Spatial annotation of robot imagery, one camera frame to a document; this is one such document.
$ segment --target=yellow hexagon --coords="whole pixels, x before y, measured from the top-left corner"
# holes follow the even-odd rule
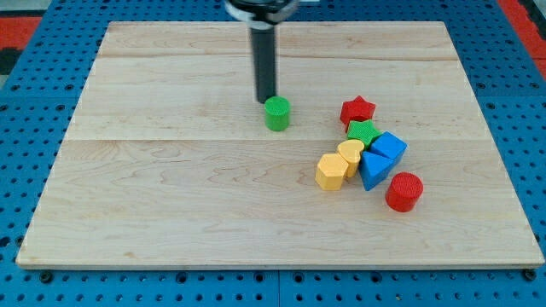
[[[347,168],[349,164],[339,153],[326,153],[318,161],[315,181],[325,191],[339,190]]]
[[[360,163],[363,150],[364,143],[360,140],[347,140],[338,145],[338,154],[349,164],[346,173],[347,177],[354,177],[357,173],[358,163]]]

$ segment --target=wooden board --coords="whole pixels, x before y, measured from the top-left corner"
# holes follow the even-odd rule
[[[490,269],[543,263],[443,23],[285,23],[284,132],[253,99],[241,23],[114,22],[17,258],[25,269]],[[395,212],[315,183],[343,101],[409,144]]]

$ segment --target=red star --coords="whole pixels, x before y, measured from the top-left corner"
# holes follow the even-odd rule
[[[375,104],[364,100],[361,96],[357,96],[352,101],[343,102],[341,107],[340,119],[345,124],[345,132],[349,128],[349,123],[352,120],[364,121],[372,119],[374,116]]]

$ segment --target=red surface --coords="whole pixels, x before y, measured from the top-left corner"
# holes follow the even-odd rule
[[[527,9],[518,0],[497,0],[504,14],[518,33],[521,42],[525,45],[527,52],[537,64],[543,78],[546,78],[546,41],[538,32],[537,25],[529,19]]]
[[[374,111],[375,104],[364,100],[361,96],[357,96],[353,101],[343,102],[340,119],[345,124],[345,132],[349,129],[349,123],[352,120],[365,121],[372,119]]]
[[[401,172],[392,178],[385,200],[393,210],[407,212],[415,207],[422,193],[421,179],[414,174]]]
[[[15,48],[23,50],[41,20],[42,17],[0,18],[0,49]]]

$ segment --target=blue pegboard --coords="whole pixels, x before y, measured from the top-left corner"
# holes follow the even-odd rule
[[[543,306],[546,271],[48,272],[15,265],[111,20],[232,20],[221,0],[54,0],[0,91],[0,305]],[[291,20],[442,20],[543,251],[546,84],[495,1],[326,1]]]

